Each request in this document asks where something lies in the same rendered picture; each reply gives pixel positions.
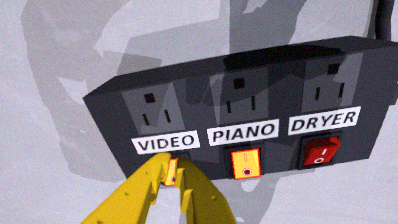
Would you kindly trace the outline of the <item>black power strip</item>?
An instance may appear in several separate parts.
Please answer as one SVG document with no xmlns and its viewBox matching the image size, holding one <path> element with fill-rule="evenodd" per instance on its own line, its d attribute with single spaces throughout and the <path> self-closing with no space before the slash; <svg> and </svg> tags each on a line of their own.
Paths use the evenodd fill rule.
<svg viewBox="0 0 398 224">
<path fill-rule="evenodd" d="M 375 39 L 344 36 L 114 76 L 84 97 L 128 179 L 160 152 L 209 180 L 369 159 L 398 98 L 395 0 L 379 0 Z M 394 92 L 395 91 L 395 92 Z"/>
</svg>

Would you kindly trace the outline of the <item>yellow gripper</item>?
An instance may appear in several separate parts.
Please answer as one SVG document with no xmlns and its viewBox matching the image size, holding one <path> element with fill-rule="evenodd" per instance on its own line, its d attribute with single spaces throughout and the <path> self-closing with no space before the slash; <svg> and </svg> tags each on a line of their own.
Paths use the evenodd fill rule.
<svg viewBox="0 0 398 224">
<path fill-rule="evenodd" d="M 160 184 L 166 182 L 171 154 L 160 152 L 144 163 L 80 224 L 145 224 Z M 237 224 L 227 199 L 189 159 L 177 158 L 175 187 L 187 224 Z"/>
</svg>

